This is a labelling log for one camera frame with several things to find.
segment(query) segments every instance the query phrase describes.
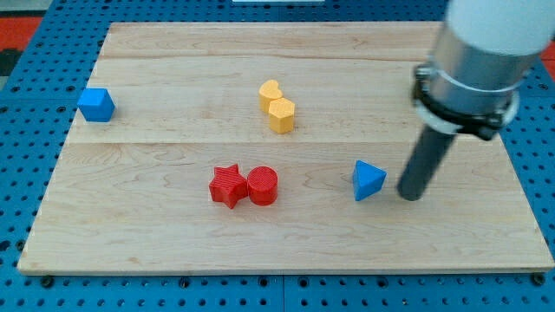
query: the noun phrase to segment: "blue cube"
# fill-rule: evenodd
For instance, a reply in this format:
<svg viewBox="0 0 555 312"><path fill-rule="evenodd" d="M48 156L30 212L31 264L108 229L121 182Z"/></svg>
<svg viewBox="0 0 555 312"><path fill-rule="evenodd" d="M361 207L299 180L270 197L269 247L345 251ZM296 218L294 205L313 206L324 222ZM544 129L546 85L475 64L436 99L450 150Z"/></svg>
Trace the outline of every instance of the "blue cube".
<svg viewBox="0 0 555 312"><path fill-rule="evenodd" d="M77 106L86 121L108 122L112 118L115 106L105 88L86 88Z"/></svg>
<svg viewBox="0 0 555 312"><path fill-rule="evenodd" d="M353 172L353 187L355 189L355 200L360 201L366 197L379 192L387 173L382 169L357 160Z"/></svg>

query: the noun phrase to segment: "wooden cutting board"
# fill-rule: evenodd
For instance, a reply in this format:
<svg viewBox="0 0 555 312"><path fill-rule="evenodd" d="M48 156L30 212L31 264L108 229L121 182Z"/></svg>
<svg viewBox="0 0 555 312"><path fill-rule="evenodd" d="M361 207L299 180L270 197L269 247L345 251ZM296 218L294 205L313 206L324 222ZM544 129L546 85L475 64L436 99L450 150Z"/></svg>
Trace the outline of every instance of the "wooden cutting board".
<svg viewBox="0 0 555 312"><path fill-rule="evenodd" d="M500 140L460 136L424 198L395 184L421 129L412 68L438 23L115 23L19 261L29 275L422 274L554 266ZM258 88L297 104L274 134ZM388 172L355 202L357 159ZM271 166L279 197L213 203L215 166Z"/></svg>

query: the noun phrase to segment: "red cylinder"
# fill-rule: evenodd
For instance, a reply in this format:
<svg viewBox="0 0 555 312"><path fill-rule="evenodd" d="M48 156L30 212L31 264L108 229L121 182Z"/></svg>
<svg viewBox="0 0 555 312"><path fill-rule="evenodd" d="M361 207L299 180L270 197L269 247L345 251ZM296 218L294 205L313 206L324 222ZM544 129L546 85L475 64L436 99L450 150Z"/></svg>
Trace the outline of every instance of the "red cylinder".
<svg viewBox="0 0 555 312"><path fill-rule="evenodd" d="M249 198L256 205L270 205L278 197L278 174L267 166L256 167L247 177Z"/></svg>

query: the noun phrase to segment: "yellow hexagonal block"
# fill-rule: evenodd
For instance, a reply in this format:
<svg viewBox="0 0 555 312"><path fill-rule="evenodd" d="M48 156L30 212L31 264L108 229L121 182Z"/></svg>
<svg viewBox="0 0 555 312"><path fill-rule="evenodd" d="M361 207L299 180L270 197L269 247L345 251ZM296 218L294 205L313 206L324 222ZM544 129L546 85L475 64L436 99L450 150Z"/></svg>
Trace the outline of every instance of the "yellow hexagonal block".
<svg viewBox="0 0 555 312"><path fill-rule="evenodd" d="M270 102L270 129L276 133L288 133L295 126L295 103L285 98Z"/></svg>
<svg viewBox="0 0 555 312"><path fill-rule="evenodd" d="M270 102L280 99L284 93L279 89L279 83L275 80L268 80L258 90L260 98L260 109L268 114Z"/></svg>

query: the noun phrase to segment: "black cylindrical end effector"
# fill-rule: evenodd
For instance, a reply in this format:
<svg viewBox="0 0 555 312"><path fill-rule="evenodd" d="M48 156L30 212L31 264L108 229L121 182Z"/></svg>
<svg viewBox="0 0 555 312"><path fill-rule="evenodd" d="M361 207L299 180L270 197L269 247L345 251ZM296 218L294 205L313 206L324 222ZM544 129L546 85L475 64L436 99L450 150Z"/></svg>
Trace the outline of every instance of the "black cylindrical end effector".
<svg viewBox="0 0 555 312"><path fill-rule="evenodd" d="M454 137L439 133L430 126L424 127L397 185L401 197L411 201L422 197Z"/></svg>

